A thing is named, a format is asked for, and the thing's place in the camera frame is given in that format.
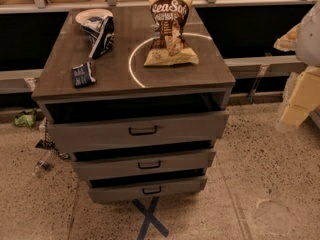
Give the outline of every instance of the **brown snack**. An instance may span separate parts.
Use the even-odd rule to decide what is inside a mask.
[[[198,64],[199,59],[182,36],[193,0],[149,0],[156,23],[145,66]]]
[[[296,39],[297,32],[300,27],[300,23],[291,28],[286,34],[278,38],[274,43],[273,47],[279,51],[295,51],[296,50]]]

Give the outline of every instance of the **drawer unit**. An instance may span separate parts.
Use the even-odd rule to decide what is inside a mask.
[[[190,13],[185,31],[199,64],[144,67],[147,47],[135,53],[134,65],[128,63],[130,53],[139,43],[149,45],[145,38],[153,35],[149,8],[112,8],[114,46],[93,61],[96,83],[74,88],[68,68],[83,63],[90,52],[86,35],[74,24],[79,12],[69,13],[32,97],[92,200],[204,189],[235,80],[197,12]]]

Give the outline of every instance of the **terrazzo floor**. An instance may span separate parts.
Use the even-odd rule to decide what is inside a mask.
[[[143,239],[320,239],[320,130],[275,130],[279,103],[229,106],[206,188],[160,197]],[[146,219],[132,201],[95,204],[71,161],[32,176],[46,150],[38,126],[18,128],[0,110],[0,239],[138,239]],[[139,200],[146,210],[151,198]],[[167,235],[151,222],[157,219]]]

